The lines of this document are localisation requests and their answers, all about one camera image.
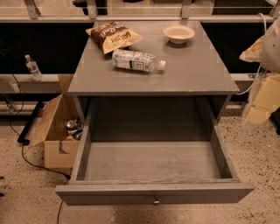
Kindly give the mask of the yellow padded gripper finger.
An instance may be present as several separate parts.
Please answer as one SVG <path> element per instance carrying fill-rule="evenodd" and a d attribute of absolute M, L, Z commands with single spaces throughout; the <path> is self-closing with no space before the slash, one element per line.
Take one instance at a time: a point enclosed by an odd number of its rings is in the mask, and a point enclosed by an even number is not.
<path fill-rule="evenodd" d="M 264 79 L 256 78 L 249 91 L 248 103 L 242 112 L 243 126 L 254 129 L 264 125 L 280 108 L 280 73 L 271 73 Z"/>

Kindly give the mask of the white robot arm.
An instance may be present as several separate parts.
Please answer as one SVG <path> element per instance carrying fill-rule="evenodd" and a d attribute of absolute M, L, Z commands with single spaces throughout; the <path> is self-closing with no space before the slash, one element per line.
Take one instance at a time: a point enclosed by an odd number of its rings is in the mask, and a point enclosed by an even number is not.
<path fill-rule="evenodd" d="M 242 113 L 244 126 L 253 129 L 265 124 L 280 108 L 280 18 L 241 53 L 240 59 L 259 62 L 265 72 L 255 77 Z"/>

